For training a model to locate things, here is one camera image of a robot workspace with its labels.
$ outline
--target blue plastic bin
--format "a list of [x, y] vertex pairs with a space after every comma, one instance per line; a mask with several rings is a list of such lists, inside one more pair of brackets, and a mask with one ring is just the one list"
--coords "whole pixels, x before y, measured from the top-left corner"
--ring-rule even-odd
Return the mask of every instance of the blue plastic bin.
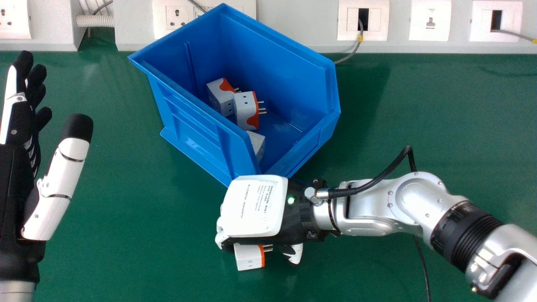
[[[149, 78], [161, 136], [226, 186], [240, 175], [292, 176], [340, 115], [332, 61], [225, 4], [129, 59]], [[221, 77], [265, 102], [261, 163], [247, 133], [208, 105], [206, 83]]]

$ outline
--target switch plate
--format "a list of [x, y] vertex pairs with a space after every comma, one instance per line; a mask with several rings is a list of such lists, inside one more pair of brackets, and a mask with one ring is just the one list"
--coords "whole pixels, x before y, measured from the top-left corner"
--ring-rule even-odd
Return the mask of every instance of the switch plate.
[[518, 42], [519, 38], [490, 32], [492, 11], [502, 11], [501, 30], [520, 33], [522, 27], [522, 2], [515, 1], [474, 1], [470, 26], [470, 41]]
[[447, 41], [451, 0], [412, 0], [409, 40]]
[[0, 39], [31, 39], [27, 0], [0, 0]]
[[[196, 0], [196, 2], [206, 11], [215, 8], [221, 3], [226, 3], [254, 19], [257, 17], [256, 0]], [[201, 15], [203, 15], [203, 12], [188, 0], [153, 0], [153, 32], [155, 39], [162, 38]]]
[[360, 33], [358, 27], [359, 9], [369, 9], [368, 30], [364, 31], [364, 40], [388, 40], [389, 0], [339, 0], [338, 41], [356, 41], [358, 39]]

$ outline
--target gray wall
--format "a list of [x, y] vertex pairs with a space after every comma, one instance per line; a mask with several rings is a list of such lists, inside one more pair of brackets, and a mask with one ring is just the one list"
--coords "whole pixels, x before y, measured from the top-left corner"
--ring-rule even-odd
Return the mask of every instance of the gray wall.
[[[537, 38], [537, 1], [524, 4], [522, 33]], [[368, 53], [535, 53], [537, 45], [469, 42], [471, 0], [452, 0], [449, 41], [409, 41], [411, 0], [390, 0], [388, 41], [364, 42]], [[153, 42], [151, 0], [115, 0], [115, 36], [121, 51]], [[348, 52], [353, 41], [337, 41], [338, 0], [257, 0], [257, 18], [282, 34], [321, 53]]]

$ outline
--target green table surface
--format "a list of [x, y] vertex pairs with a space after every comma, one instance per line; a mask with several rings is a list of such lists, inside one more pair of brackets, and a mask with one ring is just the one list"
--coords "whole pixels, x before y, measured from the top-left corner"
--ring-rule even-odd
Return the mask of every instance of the green table surface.
[[[298, 267], [271, 253], [266, 268], [237, 272], [214, 243], [226, 188], [159, 136], [149, 83], [128, 55], [110, 30], [94, 30], [76, 53], [34, 53], [54, 114], [40, 136], [43, 167], [68, 114], [95, 121], [36, 301], [425, 301], [406, 234], [329, 237], [306, 243]], [[0, 53], [0, 83], [16, 56]], [[535, 55], [358, 54], [337, 67], [332, 139], [295, 177], [370, 178], [411, 144], [418, 169], [451, 193], [537, 234], [536, 67]], [[433, 301], [486, 300], [436, 252], [424, 254]]]

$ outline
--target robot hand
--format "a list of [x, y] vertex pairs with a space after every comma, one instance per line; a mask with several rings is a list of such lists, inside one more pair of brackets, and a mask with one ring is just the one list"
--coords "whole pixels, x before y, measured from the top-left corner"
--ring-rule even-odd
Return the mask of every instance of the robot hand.
[[[413, 172], [385, 179], [406, 154]], [[328, 234], [409, 233], [464, 272], [473, 292], [501, 302], [537, 297], [537, 239], [451, 195], [435, 175], [417, 172], [410, 147], [376, 178], [338, 188], [327, 189], [322, 179], [303, 184], [271, 175], [238, 177], [216, 231], [218, 247], [235, 251], [238, 270], [263, 267], [264, 252], [272, 249], [283, 249], [298, 264], [302, 243]]]
[[52, 112], [36, 108], [45, 96], [46, 68], [21, 52], [6, 81], [0, 127], [0, 300], [31, 301], [38, 263], [75, 190], [88, 152], [93, 121], [73, 114], [43, 179], [38, 135]]

